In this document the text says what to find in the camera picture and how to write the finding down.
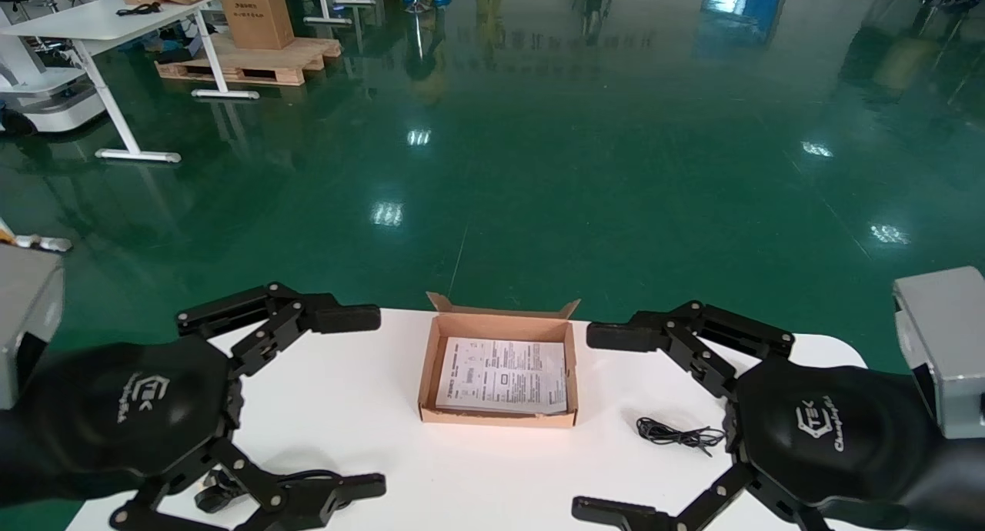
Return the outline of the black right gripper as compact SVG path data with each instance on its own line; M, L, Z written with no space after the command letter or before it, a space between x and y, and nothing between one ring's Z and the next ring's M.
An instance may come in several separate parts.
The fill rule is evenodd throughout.
M983 440L947 439L907 376L763 360L728 414L760 497L876 530L981 530Z

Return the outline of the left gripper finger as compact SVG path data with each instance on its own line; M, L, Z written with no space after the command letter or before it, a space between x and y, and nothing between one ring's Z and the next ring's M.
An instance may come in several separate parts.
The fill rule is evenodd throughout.
M381 325L372 304L342 306L331 293L301 293L280 282L243 290L176 315L179 335L211 339L256 324L231 349L231 377L255 376L306 332L367 332Z

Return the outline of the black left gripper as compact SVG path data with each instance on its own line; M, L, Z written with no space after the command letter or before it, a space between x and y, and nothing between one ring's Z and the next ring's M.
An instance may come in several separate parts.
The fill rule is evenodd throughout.
M226 438L232 367L196 337L53 356L2 412L2 505L137 489L110 516L114 530L215 530L158 507L217 466L258 504L239 530L323 529L337 510L385 495L380 473L286 479L254 464Z

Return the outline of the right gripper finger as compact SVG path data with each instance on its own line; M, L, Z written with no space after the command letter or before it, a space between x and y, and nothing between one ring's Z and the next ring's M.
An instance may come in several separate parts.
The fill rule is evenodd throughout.
M678 514L651 506L577 496L577 520L620 530L704 530L743 493L801 530L827 530L819 505L835 493L835 469L817 462L741 462L732 465Z
M586 342L592 349L664 352L717 399L734 398L738 373L710 348L725 346L754 359L788 359L791 332L696 300L668 312L637 311L626 323L591 322Z

